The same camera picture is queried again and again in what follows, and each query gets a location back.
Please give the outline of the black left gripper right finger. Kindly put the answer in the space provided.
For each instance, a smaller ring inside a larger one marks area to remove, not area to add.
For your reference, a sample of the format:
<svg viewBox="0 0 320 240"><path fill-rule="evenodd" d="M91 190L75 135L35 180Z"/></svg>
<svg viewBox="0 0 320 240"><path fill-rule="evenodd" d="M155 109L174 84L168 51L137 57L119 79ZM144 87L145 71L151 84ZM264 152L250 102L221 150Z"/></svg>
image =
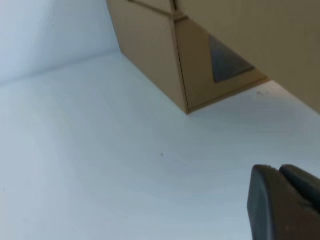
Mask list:
<svg viewBox="0 0 320 240"><path fill-rule="evenodd" d="M307 201L313 208L320 207L320 179L314 175L294 166L282 165L280 173L290 182L293 188Z"/></svg>

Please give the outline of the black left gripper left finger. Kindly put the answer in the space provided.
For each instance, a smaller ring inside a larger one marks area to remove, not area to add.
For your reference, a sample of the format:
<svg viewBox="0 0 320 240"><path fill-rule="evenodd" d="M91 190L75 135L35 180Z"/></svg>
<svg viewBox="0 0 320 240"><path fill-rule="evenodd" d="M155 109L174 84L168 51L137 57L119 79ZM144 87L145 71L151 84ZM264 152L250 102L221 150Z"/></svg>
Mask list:
<svg viewBox="0 0 320 240"><path fill-rule="evenodd" d="M320 208L313 208L280 173L280 169L253 166L247 211L254 240L320 238Z"/></svg>

